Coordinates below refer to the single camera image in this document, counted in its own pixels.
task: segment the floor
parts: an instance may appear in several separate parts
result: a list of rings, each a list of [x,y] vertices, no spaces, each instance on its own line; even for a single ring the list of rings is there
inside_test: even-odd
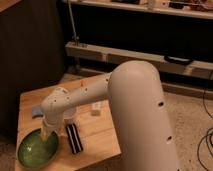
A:
[[[82,76],[66,73],[61,82],[80,79]],[[204,108],[201,98],[165,92],[166,105],[171,126],[176,137],[176,145],[182,171],[205,171],[197,159],[198,144],[206,131],[213,126]],[[206,100],[208,111],[213,114],[213,101]],[[200,159],[204,165],[213,170],[211,157],[205,141],[200,146]],[[0,170],[13,171],[15,146],[0,136]],[[116,156],[81,171],[121,171],[121,158]]]

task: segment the wooden tabletop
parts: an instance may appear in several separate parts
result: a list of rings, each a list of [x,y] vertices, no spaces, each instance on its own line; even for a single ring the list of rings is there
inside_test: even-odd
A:
[[[0,12],[6,10],[7,8],[13,6],[21,0],[0,0]]]
[[[97,77],[91,77],[57,86],[62,86],[71,91],[94,81],[96,78]],[[57,86],[34,90],[21,95],[17,149],[20,142],[27,134],[32,130],[41,127],[41,118],[32,119],[31,117],[32,108],[38,106]],[[120,154],[120,148],[117,142],[111,113],[109,111],[108,101],[102,101],[100,115],[94,116],[91,114],[91,104],[78,107],[77,113],[78,115],[75,118],[75,123],[79,130],[79,136],[84,151],[77,155],[73,155],[67,140],[66,131],[65,129],[62,129],[59,136],[60,147],[58,153],[48,166],[40,170],[73,171]],[[15,170],[24,170],[17,159]]]

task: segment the cable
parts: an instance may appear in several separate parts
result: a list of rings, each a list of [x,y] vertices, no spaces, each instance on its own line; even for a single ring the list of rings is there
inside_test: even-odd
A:
[[[213,132],[212,132],[212,133],[209,133],[209,132],[212,131],[212,130],[213,130],[213,128],[210,128],[210,129],[207,131],[206,135],[205,135],[204,137],[202,137],[202,139],[200,140],[200,142],[199,142],[199,144],[198,144],[198,148],[197,148],[197,158],[198,158],[198,161],[199,161],[200,165],[201,165],[206,171],[211,171],[211,170],[209,170],[209,169],[203,164],[203,162],[202,162],[201,159],[200,159],[200,153],[199,153],[199,152],[200,152],[200,146],[201,146],[203,140],[206,140],[207,148],[208,148],[208,150],[209,150],[211,156],[213,157],[212,151],[211,151],[211,149],[210,149],[210,147],[209,147],[209,143],[208,143],[208,138],[209,138],[209,137],[211,138],[211,137],[213,136]]]
[[[213,74],[213,70],[210,72],[209,74],[209,80],[211,80],[211,77],[212,77],[212,74]],[[211,117],[213,119],[213,115],[209,112],[207,106],[206,106],[206,103],[205,103],[205,95],[206,95],[206,90],[207,88],[204,89],[203,91],[203,106],[204,106],[204,109],[205,109],[205,112],[209,115],[209,117]],[[202,144],[202,142],[205,140],[206,142],[206,146],[208,148],[208,151],[210,153],[210,155],[213,157],[213,152],[211,150],[211,148],[213,148],[213,142],[212,142],[212,136],[213,136],[213,127],[212,128],[209,128],[206,135],[204,137],[201,138],[199,144],[198,144],[198,148],[197,148],[197,158],[198,158],[198,161],[200,163],[200,165],[206,170],[206,171],[211,171],[209,170],[205,164],[201,161],[200,159],[200,146]]]

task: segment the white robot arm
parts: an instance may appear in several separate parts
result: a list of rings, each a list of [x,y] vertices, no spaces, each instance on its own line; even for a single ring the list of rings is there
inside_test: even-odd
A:
[[[131,61],[86,87],[57,88],[42,103],[43,133],[57,130],[72,107],[109,99],[125,171],[180,171],[158,71]]]

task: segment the screw hole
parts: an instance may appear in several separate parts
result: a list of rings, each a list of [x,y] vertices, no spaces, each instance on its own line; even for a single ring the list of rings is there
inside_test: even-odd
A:
[[[159,107],[161,107],[161,106],[163,106],[163,105],[164,105],[164,102],[158,103],[158,106],[159,106]]]
[[[170,144],[172,142],[172,136],[169,136],[168,138],[167,138],[167,140],[166,140],[166,143],[167,144]]]

